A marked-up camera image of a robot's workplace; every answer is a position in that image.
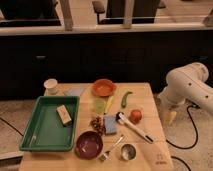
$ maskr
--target paper cup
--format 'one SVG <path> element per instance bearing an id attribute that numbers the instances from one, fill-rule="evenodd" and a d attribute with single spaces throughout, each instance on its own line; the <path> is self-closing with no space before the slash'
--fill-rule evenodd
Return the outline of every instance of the paper cup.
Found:
<path id="1" fill-rule="evenodd" d="M 47 92 L 51 95 L 54 95 L 58 92 L 57 89 L 58 81 L 56 79 L 48 79 L 44 82 L 44 87 L 46 88 Z"/>

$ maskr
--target dark red bowl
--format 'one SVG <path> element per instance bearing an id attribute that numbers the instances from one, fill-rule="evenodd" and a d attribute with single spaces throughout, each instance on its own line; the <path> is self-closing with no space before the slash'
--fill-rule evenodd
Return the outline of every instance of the dark red bowl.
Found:
<path id="1" fill-rule="evenodd" d="M 93 159 L 97 157 L 103 148 L 101 136 L 94 131 L 87 131 L 81 134 L 76 142 L 75 152 L 83 159 Z"/>

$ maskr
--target cabinet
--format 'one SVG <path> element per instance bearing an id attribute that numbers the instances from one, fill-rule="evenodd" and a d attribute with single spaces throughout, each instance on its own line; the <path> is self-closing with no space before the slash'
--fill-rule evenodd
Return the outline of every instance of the cabinet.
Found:
<path id="1" fill-rule="evenodd" d="M 0 98 L 36 98 L 43 82 L 149 82 L 166 85 L 169 70 L 204 63 L 213 87 L 213 31 L 59 34 L 0 37 Z"/>

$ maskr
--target red bowl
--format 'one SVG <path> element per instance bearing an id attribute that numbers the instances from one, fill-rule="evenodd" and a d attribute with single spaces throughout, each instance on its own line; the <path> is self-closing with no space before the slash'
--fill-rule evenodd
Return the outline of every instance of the red bowl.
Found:
<path id="1" fill-rule="evenodd" d="M 101 136 L 94 131 L 87 131 L 81 134 L 76 142 L 75 152 L 83 159 L 93 159 L 97 157 L 103 148 Z"/>
<path id="2" fill-rule="evenodd" d="M 92 93 L 96 96 L 107 97 L 114 93 L 116 85 L 108 79 L 99 79 L 92 86 Z"/>

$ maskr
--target tomato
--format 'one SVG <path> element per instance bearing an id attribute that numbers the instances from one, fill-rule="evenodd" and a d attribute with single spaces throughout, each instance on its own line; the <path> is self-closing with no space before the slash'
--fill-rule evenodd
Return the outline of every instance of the tomato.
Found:
<path id="1" fill-rule="evenodd" d="M 129 120 L 130 120 L 133 124 L 137 124 L 141 119 L 142 119 L 141 110 L 139 110 L 139 109 L 133 109 L 133 110 L 130 112 Z"/>

